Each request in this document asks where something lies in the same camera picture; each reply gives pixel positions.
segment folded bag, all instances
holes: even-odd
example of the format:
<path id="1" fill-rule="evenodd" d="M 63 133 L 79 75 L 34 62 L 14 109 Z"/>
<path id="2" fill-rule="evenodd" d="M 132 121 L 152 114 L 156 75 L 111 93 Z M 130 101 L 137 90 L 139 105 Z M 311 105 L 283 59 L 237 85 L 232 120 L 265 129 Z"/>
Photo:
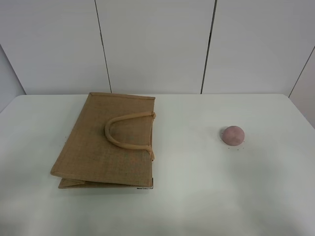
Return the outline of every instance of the folded bag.
<path id="1" fill-rule="evenodd" d="M 51 169 L 59 188 L 152 188 L 154 101 L 90 93 Z"/>

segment white wall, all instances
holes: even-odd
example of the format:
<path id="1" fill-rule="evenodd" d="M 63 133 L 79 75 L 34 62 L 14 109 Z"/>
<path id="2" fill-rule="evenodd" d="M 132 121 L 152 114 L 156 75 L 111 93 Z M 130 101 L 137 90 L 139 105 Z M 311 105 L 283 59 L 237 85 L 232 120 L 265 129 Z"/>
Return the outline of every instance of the white wall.
<path id="1" fill-rule="evenodd" d="M 315 53 L 313 51 L 290 96 L 291 101 L 315 128 Z"/>
<path id="2" fill-rule="evenodd" d="M 97 0 L 115 93 L 200 93 L 214 0 Z"/>
<path id="3" fill-rule="evenodd" d="M 1 0 L 0 43 L 27 94 L 110 92 L 94 0 Z"/>
<path id="4" fill-rule="evenodd" d="M 0 112 L 22 94 L 25 92 L 0 45 Z"/>
<path id="5" fill-rule="evenodd" d="M 289 95 L 315 45 L 314 0 L 218 0 L 203 93 Z"/>

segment rope handle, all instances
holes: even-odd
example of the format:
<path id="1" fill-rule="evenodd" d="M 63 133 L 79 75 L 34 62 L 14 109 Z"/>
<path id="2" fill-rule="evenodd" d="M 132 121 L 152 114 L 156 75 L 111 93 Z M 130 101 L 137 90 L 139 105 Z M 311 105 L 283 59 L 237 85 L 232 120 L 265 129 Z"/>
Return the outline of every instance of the rope handle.
<path id="1" fill-rule="evenodd" d="M 120 148 L 129 149 L 129 150 L 146 150 L 150 154 L 150 157 L 153 161 L 154 160 L 154 153 L 153 153 L 151 146 L 120 143 L 116 139 L 114 139 L 109 133 L 109 128 L 110 128 L 112 123 L 115 123 L 115 122 L 118 122 L 121 120 L 125 120 L 125 119 L 132 119 L 132 118 L 138 118 L 138 117 L 149 117 L 149 116 L 152 116 L 153 119 L 155 119 L 156 114 L 154 112 L 140 112 L 140 113 L 134 113 L 134 114 L 125 115 L 125 116 L 121 116 L 121 117 L 115 117 L 115 118 L 110 119 L 106 123 L 105 128 L 104 128 L 105 136 L 106 136 L 107 140 L 110 141 L 112 144 L 120 147 Z"/>

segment pink sponge ball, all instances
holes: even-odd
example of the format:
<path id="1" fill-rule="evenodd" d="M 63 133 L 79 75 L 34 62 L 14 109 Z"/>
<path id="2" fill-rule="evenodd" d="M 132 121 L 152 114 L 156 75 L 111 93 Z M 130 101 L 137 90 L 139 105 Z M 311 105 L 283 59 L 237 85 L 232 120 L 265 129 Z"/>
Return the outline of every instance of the pink sponge ball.
<path id="1" fill-rule="evenodd" d="M 238 146 L 245 139 L 244 131 L 238 126 L 230 126 L 223 131 L 222 140 L 230 146 Z"/>

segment white table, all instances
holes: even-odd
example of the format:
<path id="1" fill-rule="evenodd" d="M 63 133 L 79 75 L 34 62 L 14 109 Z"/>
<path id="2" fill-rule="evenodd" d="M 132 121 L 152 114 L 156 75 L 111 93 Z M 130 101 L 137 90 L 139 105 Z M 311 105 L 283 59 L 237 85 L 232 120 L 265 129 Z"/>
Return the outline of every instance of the white table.
<path id="1" fill-rule="evenodd" d="M 0 113 L 0 235 L 315 235 L 315 130 L 269 95 L 155 95 L 154 189 L 58 189 L 50 170 L 87 95 Z M 229 147 L 220 130 L 237 125 Z"/>

